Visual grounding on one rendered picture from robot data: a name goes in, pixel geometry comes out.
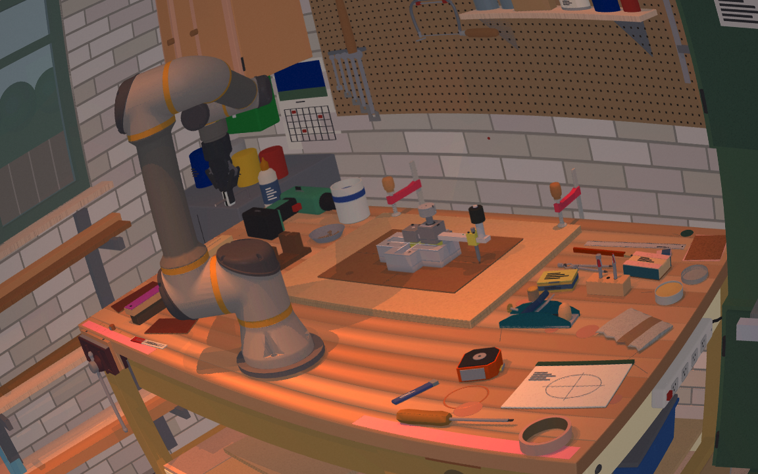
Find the pegboard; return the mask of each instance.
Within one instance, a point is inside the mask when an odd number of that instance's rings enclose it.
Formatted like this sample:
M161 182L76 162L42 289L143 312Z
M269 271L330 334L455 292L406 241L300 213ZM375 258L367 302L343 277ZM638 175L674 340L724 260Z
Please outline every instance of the pegboard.
M658 15L644 22L647 52L613 21L512 18L462 20L464 30L491 27L495 38L434 36L417 41L410 0L345 0L355 44L376 111L493 113L582 117L705 126L692 61L691 83L680 70L663 0L643 0ZM686 34L671 0L672 18ZM336 90L328 51L345 49L335 0L311 0L339 115L362 112ZM458 12L473 10L457 0ZM415 7L425 35L452 33L457 23L446 3Z

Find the white bucket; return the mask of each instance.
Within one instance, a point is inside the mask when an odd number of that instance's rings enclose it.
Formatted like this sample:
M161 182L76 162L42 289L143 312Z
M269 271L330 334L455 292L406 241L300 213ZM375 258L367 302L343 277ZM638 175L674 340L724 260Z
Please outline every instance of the white bucket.
M359 178L347 178L331 185L335 212L341 224L355 224L370 217L365 186Z

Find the window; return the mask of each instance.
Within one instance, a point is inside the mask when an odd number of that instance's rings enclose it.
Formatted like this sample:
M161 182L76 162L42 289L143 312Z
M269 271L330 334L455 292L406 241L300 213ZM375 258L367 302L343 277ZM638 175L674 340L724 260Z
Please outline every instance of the window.
M0 1L0 245L89 186L57 0Z

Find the metal ruler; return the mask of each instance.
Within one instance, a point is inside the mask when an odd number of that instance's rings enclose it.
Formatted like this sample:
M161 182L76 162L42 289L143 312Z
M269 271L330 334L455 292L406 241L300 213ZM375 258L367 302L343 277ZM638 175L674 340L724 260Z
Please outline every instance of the metal ruler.
M590 240L585 246L589 247L624 247L629 249L678 249L682 251L686 244L651 244L649 242L603 242Z

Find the wooden tabletop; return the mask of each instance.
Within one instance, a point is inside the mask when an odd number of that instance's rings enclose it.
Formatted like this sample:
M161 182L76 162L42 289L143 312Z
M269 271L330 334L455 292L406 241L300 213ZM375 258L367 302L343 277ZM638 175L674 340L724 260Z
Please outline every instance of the wooden tabletop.
M416 209L401 209L416 215ZM387 208L371 208L373 216L387 212ZM465 215L442 211L438 215ZM308 239L309 231L318 224L337 221L334 212L322 216L298 214L286 221L286 230L303 234L304 244L313 249L322 245ZM551 222L533 216L488 214L490 219L515 219ZM345 226L345 236L360 224ZM656 243L689 244L692 237L680 237L685 228L652 224L623 224L607 221L568 219L578 224L581 232L572 243L551 260L542 273L557 267L558 263L594 264L595 256L572 253L573 246L583 246L588 240L645 241ZM695 228L695 234L724 234L718 229ZM243 224L228 231L235 239L246 237ZM279 246L278 241L271 245ZM628 253L639 249L624 249ZM690 262L682 261L686 250L672 251L671 270L661 282L680 280L680 272ZM617 259L622 265L625 259ZM721 261L698 262L709 270L709 278L698 285L686 285L682 300L671 306L658 306L653 301L653 289L659 283L639 278L632 279L628 296L617 299L587 295L583 285L587 272L580 272L578 285L572 292L556 294L556 300L571 304L581 316L571 329L499 329L499 321L509 313L505 308L494 310L472 329L441 327L409 321L394 321L376 316L353 315L330 309L294 304L295 314L310 332L319 335L326 345L327 355L307 373L283 381L255 381L242 375L236 366L235 356L240 351L240 326L232 315L219 315L198 320L187 335L145 335L144 332L160 317L171 317L164 311L150 321L135 326L129 318L102 309L88 321L107 327L115 324L116 332L123 336L144 336L168 344L168 348L145 355L118 342L109 345L118 355L128 357L147 368L170 375L175 381L207 391L220 399L241 407L278 418L287 423L334 435L386 450L424 456L463 465L481 466L508 472L539 474L577 474L584 472L599 453L610 444L619 430L632 417L640 404L671 365L674 357L703 317L718 294L727 273L727 255ZM526 289L521 288L508 302L514 306L527 302ZM604 336L577 337L580 328L602 326L622 313L634 308L674 328L658 342L637 354ZM570 446L578 452L568 460L534 458L487 450L460 448L394 434L384 434L354 426L363 416L395 420L400 408L446 410L442 401L452 390L464 386L457 381L455 367L466 352L475 348L498 347L505 357L505 370L490 381L473 384L487 385L490 396L484 410L476 417L512 417L514 423L469 423L467 426L439 428L451 432L490 438L517 440L518 433L527 424L542 416L568 417L574 427ZM502 403L517 389L539 361L580 361L601 359L635 360L625 381L617 391L614 402L606 408L561 410L503 410ZM438 379L440 384L431 390L395 406L391 399L418 387L425 381ZM475 389L462 390L450 396L450 405L472 401ZM241 427L232 427L241 431Z

